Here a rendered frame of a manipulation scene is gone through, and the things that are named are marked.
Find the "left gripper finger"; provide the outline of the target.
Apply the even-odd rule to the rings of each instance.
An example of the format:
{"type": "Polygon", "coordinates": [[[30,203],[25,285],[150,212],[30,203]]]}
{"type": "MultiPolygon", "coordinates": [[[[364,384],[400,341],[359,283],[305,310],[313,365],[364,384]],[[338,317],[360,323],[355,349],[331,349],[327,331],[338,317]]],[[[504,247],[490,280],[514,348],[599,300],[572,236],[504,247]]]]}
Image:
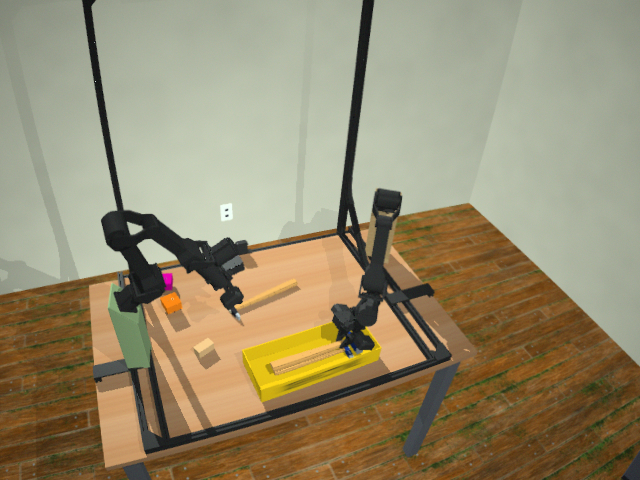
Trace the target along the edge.
{"type": "Polygon", "coordinates": [[[342,342],[342,344],[340,345],[340,347],[339,347],[339,348],[340,348],[340,349],[342,349],[342,348],[344,348],[344,347],[346,347],[346,346],[348,346],[348,345],[350,345],[350,344],[352,344],[352,343],[353,343],[353,338],[351,337],[351,335],[350,335],[350,334],[346,334],[346,338],[345,338],[345,340],[342,342]]]}
{"type": "MultiPolygon", "coordinates": [[[[348,332],[349,332],[349,331],[348,331],[348,332]]],[[[347,331],[345,331],[345,329],[343,329],[343,330],[338,330],[338,334],[337,334],[336,342],[341,341],[341,340],[346,336],[346,334],[348,334],[348,332],[347,332],[347,331]]]]}

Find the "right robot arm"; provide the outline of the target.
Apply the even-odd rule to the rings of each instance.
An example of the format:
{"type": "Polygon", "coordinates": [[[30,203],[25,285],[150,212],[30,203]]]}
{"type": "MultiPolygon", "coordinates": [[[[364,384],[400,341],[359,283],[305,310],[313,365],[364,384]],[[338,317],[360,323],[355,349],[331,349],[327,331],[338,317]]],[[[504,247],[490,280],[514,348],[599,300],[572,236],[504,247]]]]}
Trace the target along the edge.
{"type": "Polygon", "coordinates": [[[128,275],[130,284],[121,292],[113,293],[121,312],[137,313],[138,305],[149,304],[161,297],[167,287],[161,268],[157,263],[149,264],[137,247],[137,244],[145,239],[154,240],[174,254],[187,274],[195,270],[203,278],[210,278],[216,273],[219,264],[231,281],[232,275],[245,270],[235,243],[228,237],[210,247],[207,241],[180,237],[153,214],[140,214],[131,210],[110,211],[103,216],[101,223],[106,244],[114,251],[121,252],[134,270],[128,275]],[[126,221],[142,226],[143,230],[130,235],[126,221]]]}

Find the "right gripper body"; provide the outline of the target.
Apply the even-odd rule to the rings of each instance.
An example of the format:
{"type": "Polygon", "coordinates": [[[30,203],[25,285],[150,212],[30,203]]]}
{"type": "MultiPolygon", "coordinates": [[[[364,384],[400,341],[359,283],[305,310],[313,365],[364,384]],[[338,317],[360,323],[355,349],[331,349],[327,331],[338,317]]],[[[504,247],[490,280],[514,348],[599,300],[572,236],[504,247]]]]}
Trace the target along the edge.
{"type": "Polygon", "coordinates": [[[215,291],[222,288],[225,290],[225,293],[220,296],[220,301],[227,310],[233,308],[244,298],[244,295],[237,286],[231,286],[228,278],[223,274],[223,270],[218,264],[216,273],[210,278],[204,278],[204,280],[208,285],[211,284],[215,291]],[[227,286],[231,288],[229,289],[227,286]]]}

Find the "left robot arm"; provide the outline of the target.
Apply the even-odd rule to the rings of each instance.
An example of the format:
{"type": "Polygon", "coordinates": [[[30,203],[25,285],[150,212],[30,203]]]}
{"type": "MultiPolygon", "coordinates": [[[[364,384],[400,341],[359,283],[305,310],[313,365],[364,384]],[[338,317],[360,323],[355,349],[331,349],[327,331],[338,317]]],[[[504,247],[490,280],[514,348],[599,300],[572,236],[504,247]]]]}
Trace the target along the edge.
{"type": "Polygon", "coordinates": [[[359,309],[358,314],[353,314],[353,308],[350,307],[348,311],[335,312],[332,322],[339,330],[345,329],[345,331],[355,330],[358,322],[365,326],[373,326],[377,321],[378,307],[386,298],[388,282],[385,279],[386,271],[383,267],[386,254],[387,242],[389,237],[389,231],[392,229],[393,221],[399,216],[401,210],[402,196],[401,192],[377,189],[375,191],[372,212],[376,218],[375,227],[375,239],[373,245],[373,251],[371,256],[371,262],[365,269],[365,274],[362,275],[358,298],[362,298],[357,307],[359,309]],[[376,200],[375,200],[376,199],[376,200]],[[400,205],[399,205],[400,204],[400,205]],[[376,206],[375,206],[376,205],[376,206]],[[377,207],[377,208],[376,208],[377,207]],[[386,207],[386,208],[381,208],[386,207]],[[399,209],[398,209],[399,207],[399,209]],[[378,210],[377,210],[378,209],[378,210]],[[395,209],[397,210],[395,212],[395,209]],[[388,214],[394,213],[392,217],[379,215],[378,211],[383,211],[388,214]],[[384,271],[383,271],[384,270],[384,271]],[[364,291],[361,292],[361,287],[364,291]],[[383,290],[384,289],[384,290],[383,290]],[[369,291],[369,292],[368,292],[369,291]],[[383,296],[379,293],[383,291],[383,296]],[[375,293],[373,293],[375,292],[375,293]],[[373,304],[374,301],[374,304],[373,304]],[[367,304],[368,302],[368,304],[367,304]],[[352,321],[352,320],[353,321],[352,321]],[[347,321],[349,320],[349,321],[347,321]],[[353,329],[353,322],[355,321],[355,327],[353,329]]]}

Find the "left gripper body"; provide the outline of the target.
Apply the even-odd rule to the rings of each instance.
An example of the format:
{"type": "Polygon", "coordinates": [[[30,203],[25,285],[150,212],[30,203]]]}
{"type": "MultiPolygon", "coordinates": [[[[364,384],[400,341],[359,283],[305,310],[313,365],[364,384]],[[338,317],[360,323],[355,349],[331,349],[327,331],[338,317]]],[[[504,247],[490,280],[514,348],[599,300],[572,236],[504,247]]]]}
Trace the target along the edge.
{"type": "MultiPolygon", "coordinates": [[[[352,306],[353,310],[353,314],[356,315],[358,314],[358,307],[356,306],[352,306]]],[[[334,304],[331,308],[331,311],[333,312],[333,314],[337,311],[342,311],[342,310],[348,310],[349,307],[345,304],[334,304]]],[[[357,327],[355,328],[355,330],[352,330],[352,333],[350,334],[351,337],[354,340],[354,344],[355,346],[359,349],[359,350],[372,350],[375,346],[375,343],[373,342],[373,340],[371,339],[371,337],[369,335],[364,335],[364,333],[361,330],[365,330],[365,326],[362,326],[359,322],[357,327]],[[359,336],[358,336],[359,335],[359,336]]]]}

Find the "orange box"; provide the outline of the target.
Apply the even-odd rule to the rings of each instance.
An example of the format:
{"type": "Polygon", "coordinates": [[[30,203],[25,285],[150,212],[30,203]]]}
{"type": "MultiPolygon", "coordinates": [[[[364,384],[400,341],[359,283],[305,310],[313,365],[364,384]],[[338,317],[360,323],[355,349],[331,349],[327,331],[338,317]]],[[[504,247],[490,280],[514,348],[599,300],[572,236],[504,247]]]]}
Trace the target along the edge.
{"type": "Polygon", "coordinates": [[[175,292],[167,296],[164,296],[160,299],[161,299],[161,304],[164,307],[167,314],[170,314],[177,310],[182,309],[182,303],[175,292]]]}

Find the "tan wooden block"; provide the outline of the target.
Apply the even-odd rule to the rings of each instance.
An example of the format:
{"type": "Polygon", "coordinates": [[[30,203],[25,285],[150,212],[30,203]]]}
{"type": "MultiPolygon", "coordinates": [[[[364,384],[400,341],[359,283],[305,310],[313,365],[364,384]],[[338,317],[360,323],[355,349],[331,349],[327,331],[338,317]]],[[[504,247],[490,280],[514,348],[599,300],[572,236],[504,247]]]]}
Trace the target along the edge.
{"type": "Polygon", "coordinates": [[[208,354],[209,352],[215,349],[214,343],[209,338],[205,339],[204,341],[202,341],[201,343],[199,343],[193,348],[194,348],[194,353],[199,358],[202,358],[203,356],[205,356],[206,354],[208,354]]]}

